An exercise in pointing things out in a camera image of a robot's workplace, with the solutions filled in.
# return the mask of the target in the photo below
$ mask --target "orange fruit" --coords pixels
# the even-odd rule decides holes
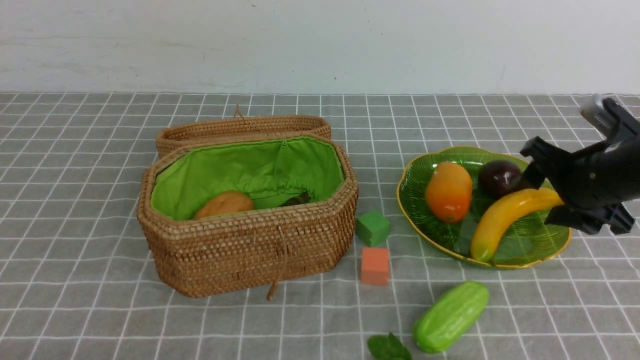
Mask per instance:
[[[471,207],[473,180],[457,163],[439,163],[424,191],[424,199],[433,214],[450,224],[462,221]]]
[[[193,220],[253,210],[251,198],[236,190],[227,190],[207,201],[193,216]]]

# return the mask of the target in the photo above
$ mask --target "gold plate rim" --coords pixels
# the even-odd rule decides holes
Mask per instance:
[[[400,181],[398,181],[398,184],[396,186],[396,201],[398,203],[398,206],[400,207],[400,211],[402,211],[402,214],[404,216],[405,219],[407,219],[409,221],[409,224],[411,224],[411,227],[413,228],[413,230],[416,231],[416,233],[418,233],[418,235],[420,235],[421,238],[425,239],[428,243],[430,243],[432,246],[434,246],[436,249],[446,253],[447,255],[459,259],[459,260],[463,260],[475,265],[480,265],[480,266],[485,266],[488,268],[498,268],[498,269],[519,269],[519,268],[529,268],[532,267],[534,265],[540,264],[546,260],[549,259],[553,259],[556,256],[560,255],[560,253],[562,253],[564,250],[566,250],[566,248],[569,246],[569,244],[571,243],[572,239],[573,239],[573,229],[572,228],[568,228],[568,234],[567,234],[567,240],[564,243],[564,245],[558,249],[558,251],[556,251],[555,253],[545,257],[545,258],[541,258],[541,259],[537,259],[535,261],[531,261],[529,263],[524,263],[524,264],[519,264],[519,265],[500,265],[500,264],[492,264],[492,263],[487,263],[484,261],[478,261],[475,259],[472,259],[470,257],[458,254],[457,252],[451,251],[443,246],[441,246],[439,243],[433,241],[429,236],[426,236],[420,229],[418,229],[418,227],[413,223],[413,220],[409,217],[409,215],[407,214],[407,212],[404,210],[404,207],[402,205],[402,202],[400,201],[400,187],[402,186],[402,183],[404,182],[407,172],[409,171],[409,169],[411,168],[411,165],[413,165],[414,161],[417,161],[418,159],[421,159],[425,156],[434,156],[434,155],[438,155],[438,154],[442,154],[444,152],[447,151],[451,151],[454,149],[472,149],[475,151],[482,151],[485,152],[487,154],[491,154],[491,155],[498,155],[498,156],[506,156],[509,157],[511,159],[513,159],[515,162],[519,162],[519,163],[525,163],[526,162],[522,159],[518,159],[515,156],[509,155],[509,154],[499,154],[497,152],[491,152],[491,151],[487,151],[484,149],[481,149],[479,147],[473,147],[473,146],[452,146],[452,147],[448,147],[445,149],[442,149],[440,151],[437,152],[427,152],[425,154],[416,156],[414,159],[412,159],[409,164],[407,164],[404,169],[403,169],[403,173],[402,176],[400,177]]]

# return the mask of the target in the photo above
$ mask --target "foam block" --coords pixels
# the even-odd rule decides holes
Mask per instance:
[[[385,241],[390,228],[389,220],[376,210],[371,210],[356,219],[356,235],[368,247]]]
[[[389,250],[377,247],[362,249],[360,281],[363,284],[386,286],[389,281]]]

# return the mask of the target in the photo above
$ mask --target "toy banana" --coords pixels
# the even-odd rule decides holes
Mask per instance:
[[[478,223],[471,239],[471,257],[487,262],[498,249],[504,232],[516,220],[562,204],[560,196],[549,188],[523,189],[500,198],[484,212]]]

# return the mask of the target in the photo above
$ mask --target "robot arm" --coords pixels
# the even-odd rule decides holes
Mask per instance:
[[[599,95],[580,114],[606,139],[568,152],[532,138],[520,151],[532,158],[522,181],[539,188],[548,179],[562,198],[564,205],[550,211],[546,224],[588,235],[607,224],[614,234],[629,233],[635,219],[622,202],[640,198],[640,122],[615,100]]]

